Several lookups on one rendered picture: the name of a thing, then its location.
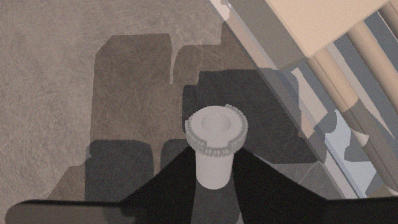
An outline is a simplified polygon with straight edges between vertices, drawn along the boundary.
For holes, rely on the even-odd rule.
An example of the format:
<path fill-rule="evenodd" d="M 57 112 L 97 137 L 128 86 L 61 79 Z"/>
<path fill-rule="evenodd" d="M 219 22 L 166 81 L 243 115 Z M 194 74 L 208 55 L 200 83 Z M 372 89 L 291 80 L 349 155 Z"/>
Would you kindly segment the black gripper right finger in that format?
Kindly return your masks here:
<path fill-rule="evenodd" d="M 243 147 L 232 170 L 244 224 L 398 224 L 398 196 L 327 200 Z"/>

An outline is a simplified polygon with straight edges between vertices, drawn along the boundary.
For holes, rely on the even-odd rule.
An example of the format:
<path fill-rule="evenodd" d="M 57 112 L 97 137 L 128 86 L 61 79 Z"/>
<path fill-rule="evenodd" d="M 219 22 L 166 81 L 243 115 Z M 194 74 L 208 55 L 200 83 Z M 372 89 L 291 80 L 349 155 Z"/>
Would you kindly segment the white flanged bushing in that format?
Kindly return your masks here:
<path fill-rule="evenodd" d="M 232 105 L 208 106 L 185 120 L 186 139 L 196 152 L 196 177 L 208 189 L 220 189 L 229 179 L 234 153 L 244 144 L 245 115 Z"/>

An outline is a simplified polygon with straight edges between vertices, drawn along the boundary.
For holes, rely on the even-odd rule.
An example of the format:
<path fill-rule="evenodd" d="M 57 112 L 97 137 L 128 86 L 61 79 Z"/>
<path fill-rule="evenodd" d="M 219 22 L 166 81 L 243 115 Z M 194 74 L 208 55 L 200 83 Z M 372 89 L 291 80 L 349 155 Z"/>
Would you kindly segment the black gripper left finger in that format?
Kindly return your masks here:
<path fill-rule="evenodd" d="M 5 224 L 191 224 L 196 152 L 186 147 L 120 202 L 32 199 L 12 206 Z"/>

